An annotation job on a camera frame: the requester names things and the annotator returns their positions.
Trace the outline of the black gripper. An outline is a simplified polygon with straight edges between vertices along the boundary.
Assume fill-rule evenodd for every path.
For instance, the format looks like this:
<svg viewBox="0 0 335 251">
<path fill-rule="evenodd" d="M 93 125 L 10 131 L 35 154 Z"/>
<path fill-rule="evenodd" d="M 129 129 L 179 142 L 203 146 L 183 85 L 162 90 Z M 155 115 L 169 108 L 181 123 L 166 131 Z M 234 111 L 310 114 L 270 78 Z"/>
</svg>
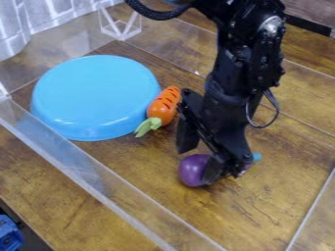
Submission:
<svg viewBox="0 0 335 251">
<path fill-rule="evenodd" d="M 203 142 L 211 150 L 202 182 L 213 184 L 226 176 L 239 177 L 251 168 L 254 154 L 246 140 L 247 112 L 254 95 L 230 92 L 213 76 L 206 79 L 206 92 L 183 88 L 177 106 L 177 151 L 189 152 Z"/>
</svg>

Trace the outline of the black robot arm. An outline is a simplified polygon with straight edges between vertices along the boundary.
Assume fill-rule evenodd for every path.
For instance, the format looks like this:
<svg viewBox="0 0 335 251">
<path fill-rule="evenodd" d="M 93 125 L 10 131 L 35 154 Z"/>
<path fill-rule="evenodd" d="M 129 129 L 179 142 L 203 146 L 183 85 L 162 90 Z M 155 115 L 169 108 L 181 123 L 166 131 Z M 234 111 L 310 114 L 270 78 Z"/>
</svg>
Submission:
<svg viewBox="0 0 335 251">
<path fill-rule="evenodd" d="M 253 117 L 262 99 L 280 102 L 272 88 L 286 73 L 282 40 L 286 7 L 281 0 L 167 0 L 195 8 L 218 26 L 218 57 L 205 92 L 182 90 L 177 148 L 186 153 L 203 142 L 211 152 L 183 159 L 181 181 L 190 187 L 239 177 L 261 159 L 245 130 L 260 127 Z"/>
</svg>

